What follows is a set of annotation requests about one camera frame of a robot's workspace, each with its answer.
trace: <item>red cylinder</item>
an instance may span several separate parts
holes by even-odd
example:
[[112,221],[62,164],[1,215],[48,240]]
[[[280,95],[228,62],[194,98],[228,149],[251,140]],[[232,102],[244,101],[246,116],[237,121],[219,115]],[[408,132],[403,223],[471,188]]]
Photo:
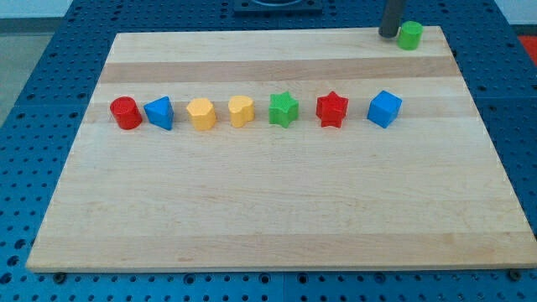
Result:
[[132,97],[121,96],[115,99],[110,104],[110,111],[121,129],[134,129],[142,123],[142,115]]

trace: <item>red star-shaped block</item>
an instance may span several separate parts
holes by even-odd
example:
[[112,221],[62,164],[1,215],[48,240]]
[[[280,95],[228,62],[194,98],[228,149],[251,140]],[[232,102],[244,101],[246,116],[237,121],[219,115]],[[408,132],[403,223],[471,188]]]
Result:
[[347,114],[349,99],[338,96],[334,91],[328,96],[317,97],[317,117],[321,119],[321,127],[333,126],[341,128],[341,120]]

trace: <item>green cylinder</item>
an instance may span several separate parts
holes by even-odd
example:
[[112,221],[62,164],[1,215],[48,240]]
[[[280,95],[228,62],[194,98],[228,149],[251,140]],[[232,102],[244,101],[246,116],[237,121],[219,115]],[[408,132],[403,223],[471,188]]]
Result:
[[397,39],[400,49],[414,50],[420,45],[423,26],[415,21],[407,21],[401,25],[401,32]]

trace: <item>wood grain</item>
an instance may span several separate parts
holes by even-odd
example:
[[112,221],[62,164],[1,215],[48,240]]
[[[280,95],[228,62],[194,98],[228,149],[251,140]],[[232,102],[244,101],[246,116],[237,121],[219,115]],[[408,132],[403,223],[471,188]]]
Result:
[[[382,89],[404,100],[388,129],[365,118]],[[271,93],[286,90],[300,116],[283,129],[269,125],[268,106]],[[316,98],[331,90],[350,99],[341,129],[321,128],[315,116]],[[108,110],[120,95],[140,107],[169,95],[174,130],[148,123],[120,130]],[[244,128],[229,122],[233,95],[255,101],[256,119]],[[215,104],[211,131],[189,124],[185,107],[194,97]],[[27,266],[536,264],[537,242],[444,36],[427,27],[416,51],[376,29],[119,34]]]

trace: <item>green star-shaped block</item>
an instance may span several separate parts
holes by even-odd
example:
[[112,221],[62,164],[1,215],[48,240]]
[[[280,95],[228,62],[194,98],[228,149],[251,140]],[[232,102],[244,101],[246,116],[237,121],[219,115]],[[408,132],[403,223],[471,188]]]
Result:
[[288,91],[282,94],[270,95],[268,120],[271,124],[278,124],[283,128],[287,128],[298,117],[299,103]]

